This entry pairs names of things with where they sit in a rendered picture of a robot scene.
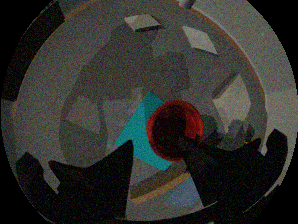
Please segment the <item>tan flat bar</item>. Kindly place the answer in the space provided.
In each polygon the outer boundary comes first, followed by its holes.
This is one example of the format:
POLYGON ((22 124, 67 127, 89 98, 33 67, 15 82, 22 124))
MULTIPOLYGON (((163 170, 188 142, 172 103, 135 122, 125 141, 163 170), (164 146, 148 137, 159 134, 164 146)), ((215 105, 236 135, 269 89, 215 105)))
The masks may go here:
MULTIPOLYGON (((220 137, 217 137, 217 139, 214 137, 208 145, 221 149, 223 147, 222 140, 223 139, 220 139, 220 137)), ((142 188, 130 192, 130 201, 133 201, 133 204, 140 204, 142 201, 149 200, 149 198, 156 197, 158 194, 165 193, 166 190, 174 188, 174 186, 181 184, 182 181, 185 181, 190 176, 192 175, 190 175, 188 167, 186 167, 186 164, 182 164, 180 167, 170 172, 169 175, 165 175, 152 184, 142 186, 142 188)))

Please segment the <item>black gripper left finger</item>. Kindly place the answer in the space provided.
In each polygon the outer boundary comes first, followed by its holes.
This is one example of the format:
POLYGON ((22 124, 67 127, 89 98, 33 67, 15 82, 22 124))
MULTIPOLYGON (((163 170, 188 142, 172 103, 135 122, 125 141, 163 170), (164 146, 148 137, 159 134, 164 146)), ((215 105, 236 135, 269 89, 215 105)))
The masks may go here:
POLYGON ((73 188, 93 193, 117 218, 125 218, 133 160, 133 141, 126 140, 120 148, 89 168, 72 167, 53 160, 48 164, 60 183, 63 181, 73 188))

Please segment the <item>olive yellow rectangular block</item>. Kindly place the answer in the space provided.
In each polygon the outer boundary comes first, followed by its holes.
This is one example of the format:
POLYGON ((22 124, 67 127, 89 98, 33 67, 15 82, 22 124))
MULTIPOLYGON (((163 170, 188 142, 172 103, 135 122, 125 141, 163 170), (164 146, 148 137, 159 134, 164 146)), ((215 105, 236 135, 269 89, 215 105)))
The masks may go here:
POLYGON ((243 145, 249 144, 250 141, 253 141, 253 140, 254 140, 253 137, 251 137, 251 136, 246 136, 245 144, 243 144, 243 145))

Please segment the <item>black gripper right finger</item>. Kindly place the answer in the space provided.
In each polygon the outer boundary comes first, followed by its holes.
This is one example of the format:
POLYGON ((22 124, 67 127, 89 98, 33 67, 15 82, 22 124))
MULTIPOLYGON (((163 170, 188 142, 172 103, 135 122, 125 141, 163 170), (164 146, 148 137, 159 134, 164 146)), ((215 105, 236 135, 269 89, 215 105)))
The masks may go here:
POLYGON ((180 144, 182 159, 193 177, 192 180, 197 186, 196 189, 205 208, 217 202, 218 193, 225 188, 239 163, 258 151, 261 139, 250 141, 249 144, 235 151, 210 147, 184 135, 178 136, 178 144, 180 144))

